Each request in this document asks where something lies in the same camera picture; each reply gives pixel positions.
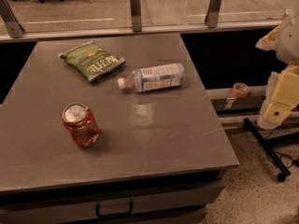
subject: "concrete floor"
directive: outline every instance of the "concrete floor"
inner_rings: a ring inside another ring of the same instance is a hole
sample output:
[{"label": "concrete floor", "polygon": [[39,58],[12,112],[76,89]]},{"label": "concrete floor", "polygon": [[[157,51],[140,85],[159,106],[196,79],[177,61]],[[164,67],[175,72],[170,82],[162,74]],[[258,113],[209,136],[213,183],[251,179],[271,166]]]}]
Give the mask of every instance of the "concrete floor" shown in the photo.
[{"label": "concrete floor", "polygon": [[[223,0],[220,22],[281,19],[285,9],[299,0]],[[27,32],[104,29],[131,26],[129,0],[8,0]],[[144,26],[204,23],[209,0],[142,0]],[[0,34],[5,33],[0,21]],[[205,224],[298,224],[299,168],[281,183],[278,169],[270,162],[254,136],[242,129],[246,116],[221,117],[240,166],[224,177],[226,189],[207,206]],[[256,114],[249,118],[257,119]],[[297,131],[299,116],[294,114],[280,133]],[[277,150],[299,157],[298,143]]]}]

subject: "can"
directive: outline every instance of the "can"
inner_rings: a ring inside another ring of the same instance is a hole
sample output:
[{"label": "can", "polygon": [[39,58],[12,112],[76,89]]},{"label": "can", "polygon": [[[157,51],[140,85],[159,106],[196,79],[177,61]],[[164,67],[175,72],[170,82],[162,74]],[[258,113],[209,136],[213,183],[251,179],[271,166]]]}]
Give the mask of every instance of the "can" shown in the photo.
[{"label": "can", "polygon": [[93,112],[86,105],[68,105],[64,109],[62,120],[79,147],[89,147],[99,139],[100,132]]}]

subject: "chip bag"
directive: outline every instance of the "chip bag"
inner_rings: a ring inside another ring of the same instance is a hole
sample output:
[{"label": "chip bag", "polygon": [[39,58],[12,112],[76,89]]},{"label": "chip bag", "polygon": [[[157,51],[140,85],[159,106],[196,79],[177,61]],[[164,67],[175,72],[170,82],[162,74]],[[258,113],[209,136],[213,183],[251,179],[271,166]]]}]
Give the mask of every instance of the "chip bag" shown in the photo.
[{"label": "chip bag", "polygon": [[78,70],[90,83],[125,64],[123,58],[116,59],[108,52],[100,49],[93,41],[63,52],[58,56]]}]

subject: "black metal stand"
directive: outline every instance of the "black metal stand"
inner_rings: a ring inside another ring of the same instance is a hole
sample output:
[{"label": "black metal stand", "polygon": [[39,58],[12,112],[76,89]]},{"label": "black metal stand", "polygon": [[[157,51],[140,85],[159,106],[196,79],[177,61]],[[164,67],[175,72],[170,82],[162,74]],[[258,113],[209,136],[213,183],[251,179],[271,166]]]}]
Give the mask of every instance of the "black metal stand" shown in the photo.
[{"label": "black metal stand", "polygon": [[269,157],[272,159],[273,163],[278,167],[281,173],[278,174],[278,180],[283,182],[288,175],[291,175],[289,169],[282,163],[280,158],[277,156],[275,151],[273,151],[272,146],[281,142],[285,142],[294,138],[299,138],[299,132],[282,135],[280,137],[264,139],[261,134],[257,131],[254,125],[249,119],[244,119],[245,130],[251,130],[254,136],[257,138],[259,143],[263,146]]}]

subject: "white robotic arm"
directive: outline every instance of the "white robotic arm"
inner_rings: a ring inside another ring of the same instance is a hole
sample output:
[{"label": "white robotic arm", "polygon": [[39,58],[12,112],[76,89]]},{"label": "white robotic arm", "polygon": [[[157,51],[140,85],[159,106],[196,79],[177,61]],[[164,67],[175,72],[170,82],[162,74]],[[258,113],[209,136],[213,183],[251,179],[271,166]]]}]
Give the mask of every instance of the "white robotic arm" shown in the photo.
[{"label": "white robotic arm", "polygon": [[287,11],[279,27],[256,45],[259,49],[274,49],[277,58],[288,66],[280,74],[272,72],[266,88],[258,125],[273,130],[299,104],[299,4]]}]

